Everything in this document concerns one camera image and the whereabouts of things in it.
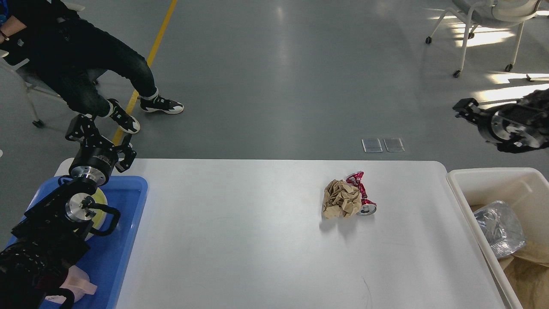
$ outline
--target white chair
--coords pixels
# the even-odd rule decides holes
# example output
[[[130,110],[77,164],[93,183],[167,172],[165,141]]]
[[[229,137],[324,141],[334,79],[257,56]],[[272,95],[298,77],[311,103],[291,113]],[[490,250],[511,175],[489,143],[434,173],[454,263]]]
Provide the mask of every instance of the white chair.
[[[77,12],[81,12],[85,9],[85,7],[78,4],[66,3],[66,2],[65,4],[69,9],[75,10]],[[9,56],[9,53],[0,50],[0,56],[2,58],[6,58],[7,56]],[[35,70],[33,69],[32,63],[27,62],[17,69],[13,69],[13,67],[11,65],[8,65],[8,63],[0,62],[0,69],[3,69],[4,71],[12,75],[19,82],[19,84],[21,85],[21,89],[23,90],[23,93],[24,93],[23,98],[30,107],[32,124],[38,128],[43,127],[44,122],[40,120],[40,118],[36,114],[36,108],[31,100],[29,93],[35,92],[42,95],[46,95],[48,97],[53,97],[61,101],[63,101],[63,99],[61,99],[61,97],[59,97],[57,93],[55,93],[36,75]],[[95,84],[97,83],[97,79],[101,75],[103,75],[103,73],[105,72],[106,72],[105,69],[87,70],[89,80],[94,82]]]
[[[511,63],[505,67],[505,72],[511,71],[517,60],[518,46],[520,44],[524,22],[536,15],[541,0],[452,0],[452,2],[460,11],[453,8],[444,10],[436,22],[433,33],[425,39],[425,43],[431,44],[436,29],[447,13],[452,13],[461,22],[465,23],[461,51],[461,66],[453,73],[453,77],[459,77],[463,71],[467,40],[474,38],[474,31],[478,26],[511,28],[518,25],[513,58]]]

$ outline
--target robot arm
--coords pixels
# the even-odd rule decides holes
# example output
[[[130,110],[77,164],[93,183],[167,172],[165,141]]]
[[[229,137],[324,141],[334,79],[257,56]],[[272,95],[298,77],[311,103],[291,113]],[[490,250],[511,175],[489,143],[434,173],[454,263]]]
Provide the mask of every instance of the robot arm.
[[[2,309],[38,308],[48,295],[66,296],[61,308],[72,308],[72,292],[60,286],[69,267],[90,249],[86,235],[109,235],[120,218],[117,209],[95,203],[91,195],[109,181],[115,167],[123,172],[131,166],[136,152],[130,135],[122,145],[114,146],[92,119],[79,115],[71,122],[66,138],[80,143],[69,169],[70,180],[25,212],[25,219],[12,230],[16,242],[0,252]],[[95,209],[113,216],[106,230],[92,227]]]
[[[464,98],[453,110],[456,118],[476,125],[480,135],[499,151],[521,153],[549,147],[549,90],[489,109],[481,109],[474,98]]]

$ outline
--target shoe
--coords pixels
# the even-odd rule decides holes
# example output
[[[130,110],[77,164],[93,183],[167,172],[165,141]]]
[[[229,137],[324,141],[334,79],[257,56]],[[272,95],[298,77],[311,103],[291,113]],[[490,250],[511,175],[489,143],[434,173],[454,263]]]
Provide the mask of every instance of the shoe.
[[[118,123],[120,130],[130,134],[135,134],[141,130],[141,125],[137,119],[128,115],[116,99],[108,99],[107,101],[109,101],[112,109],[109,117]]]
[[[152,100],[145,100],[141,98],[141,109],[146,113],[152,113],[156,111],[162,111],[166,114],[179,114],[183,112],[183,104],[164,99],[160,95],[157,95]]]

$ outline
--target crumpled paper bag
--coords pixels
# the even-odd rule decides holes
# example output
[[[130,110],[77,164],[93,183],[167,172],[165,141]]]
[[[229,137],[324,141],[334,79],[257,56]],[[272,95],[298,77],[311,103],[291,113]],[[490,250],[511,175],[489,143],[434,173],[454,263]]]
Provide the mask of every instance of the crumpled paper bag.
[[[528,244],[500,266],[524,309],[547,309],[549,304],[549,246]]]
[[[333,217],[349,218],[361,209],[361,194],[357,187],[343,180],[332,180],[324,189],[322,214],[326,219]]]

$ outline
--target yellow plate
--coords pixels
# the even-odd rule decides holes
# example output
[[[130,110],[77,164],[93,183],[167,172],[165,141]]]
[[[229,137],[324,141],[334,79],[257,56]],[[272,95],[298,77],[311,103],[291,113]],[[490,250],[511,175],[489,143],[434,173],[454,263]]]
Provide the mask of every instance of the yellow plate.
[[[101,191],[101,189],[97,188],[97,191],[95,194],[92,195],[93,200],[98,204],[104,204],[107,205],[107,197],[105,196],[105,193]],[[101,226],[103,226],[103,223],[105,222],[105,218],[107,217],[107,214],[99,209],[93,210],[96,215],[92,218],[93,225],[92,227],[96,230],[100,229]],[[90,239],[93,236],[93,234],[88,233],[85,240]]]

